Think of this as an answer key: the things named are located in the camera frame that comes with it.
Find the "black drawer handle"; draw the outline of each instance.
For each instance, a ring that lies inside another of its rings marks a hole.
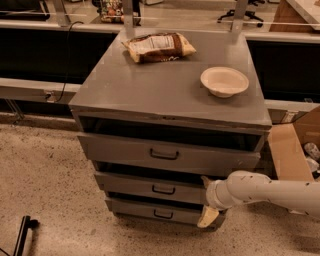
[[[155,217],[157,217],[157,218],[162,218],[162,219],[166,219],[166,220],[171,220],[172,217],[173,217],[173,212],[171,212],[170,214],[169,214],[169,213],[167,213],[167,214],[163,214],[163,213],[159,214],[159,213],[157,213],[157,210],[154,209],[153,215],[154,215]]]
[[[165,159],[165,160],[177,160],[179,157],[179,151],[177,151],[174,155],[169,156],[168,154],[156,152],[152,148],[150,148],[149,154],[153,158],[159,158],[159,159]]]
[[[173,187],[170,191],[164,191],[163,189],[161,190],[160,188],[156,188],[155,185],[152,185],[152,192],[165,195],[173,195],[176,192],[176,188]]]

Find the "cabinet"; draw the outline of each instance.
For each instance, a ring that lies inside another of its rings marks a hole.
[[[70,107],[110,211],[196,225],[206,204],[201,176],[224,179],[256,168],[271,121],[244,39],[182,33],[193,39],[198,56],[151,65],[130,62],[120,33]],[[247,65],[234,65],[250,79],[246,93],[220,99],[201,86],[201,72],[212,65],[201,44],[210,42],[227,54],[216,59],[220,63],[244,58]],[[230,47],[240,51],[229,54]],[[150,72],[152,66],[157,69]]]

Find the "cardboard box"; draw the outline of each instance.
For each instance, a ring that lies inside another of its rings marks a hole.
[[[294,123],[274,125],[268,142],[279,180],[314,181],[302,147],[313,142],[320,148],[320,107]]]

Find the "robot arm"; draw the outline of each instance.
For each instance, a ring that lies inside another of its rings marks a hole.
[[[226,180],[203,179],[209,207],[205,206],[199,227],[210,225],[218,211],[262,201],[320,219],[318,182],[271,180],[266,175],[247,171],[233,172]]]

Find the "gray tabletop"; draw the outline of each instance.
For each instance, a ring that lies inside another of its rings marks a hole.
[[[121,42],[131,39],[121,31],[70,102],[71,108],[128,111],[268,129],[271,120],[245,37],[228,31],[173,31],[135,28],[134,36],[179,32],[197,52],[173,62],[136,64]],[[222,99],[200,82],[209,67],[232,67],[250,81],[245,92]]]

